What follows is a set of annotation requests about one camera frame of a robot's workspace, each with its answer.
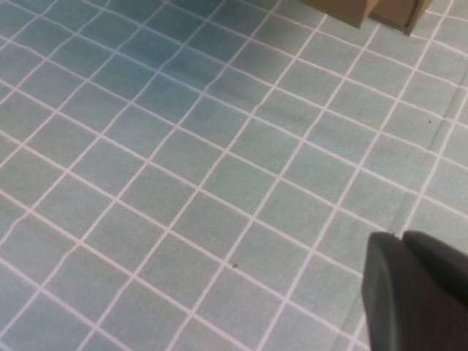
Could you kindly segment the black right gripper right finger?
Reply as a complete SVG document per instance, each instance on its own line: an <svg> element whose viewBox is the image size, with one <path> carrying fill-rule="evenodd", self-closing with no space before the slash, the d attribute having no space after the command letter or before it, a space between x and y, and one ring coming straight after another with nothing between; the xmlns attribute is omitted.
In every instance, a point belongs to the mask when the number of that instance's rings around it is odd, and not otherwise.
<svg viewBox="0 0 468 351"><path fill-rule="evenodd" d="M406 231L402 240L437 286L467 307L467 255L419 231Z"/></svg>

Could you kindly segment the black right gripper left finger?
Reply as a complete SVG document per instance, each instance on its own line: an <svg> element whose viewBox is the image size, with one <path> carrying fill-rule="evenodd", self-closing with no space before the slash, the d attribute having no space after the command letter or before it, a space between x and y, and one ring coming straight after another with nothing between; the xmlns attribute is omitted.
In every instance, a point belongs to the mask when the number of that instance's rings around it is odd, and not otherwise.
<svg viewBox="0 0 468 351"><path fill-rule="evenodd" d="M467 349L467 307L437 286L402 238L369 236L361 296L371 350Z"/></svg>

